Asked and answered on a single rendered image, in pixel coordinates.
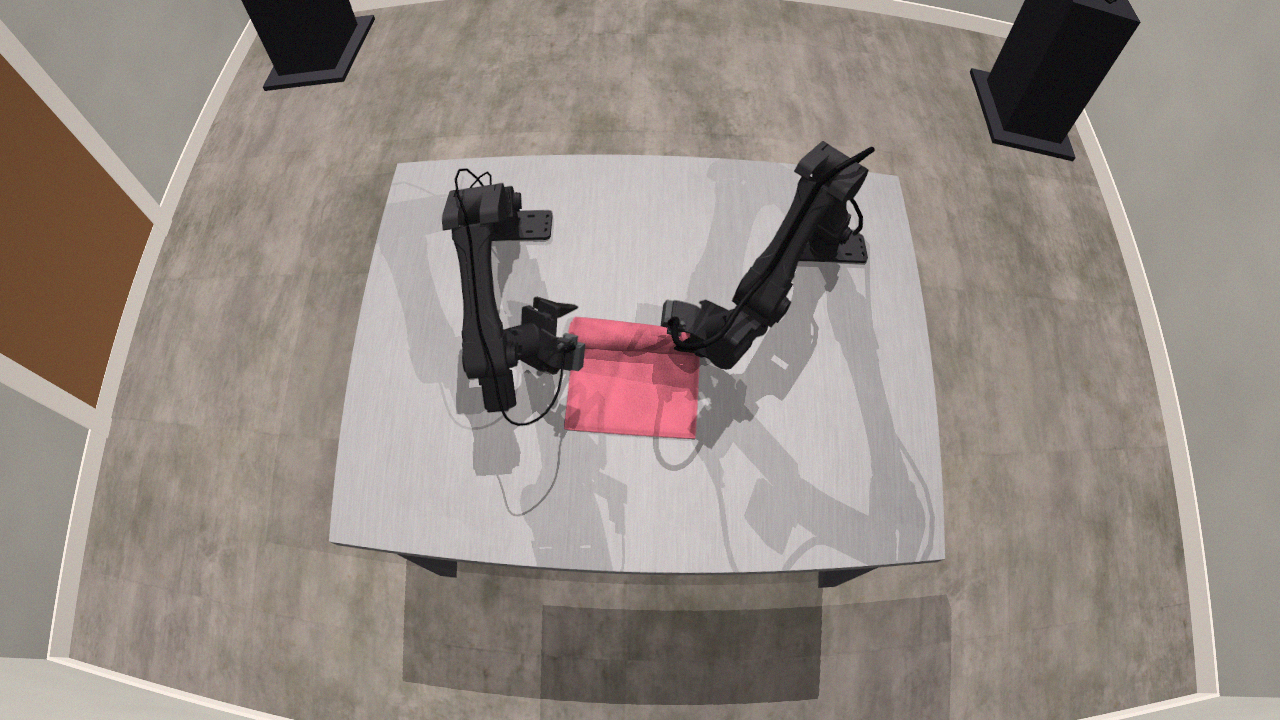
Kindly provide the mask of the pink towel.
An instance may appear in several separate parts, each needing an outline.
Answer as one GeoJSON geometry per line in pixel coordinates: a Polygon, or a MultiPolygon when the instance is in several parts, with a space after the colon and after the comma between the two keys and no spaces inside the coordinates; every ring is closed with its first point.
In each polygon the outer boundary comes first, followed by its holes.
{"type": "Polygon", "coordinates": [[[585,355],[570,372],[566,430],[695,439],[700,357],[675,350],[689,333],[584,316],[568,333],[585,355]]]}

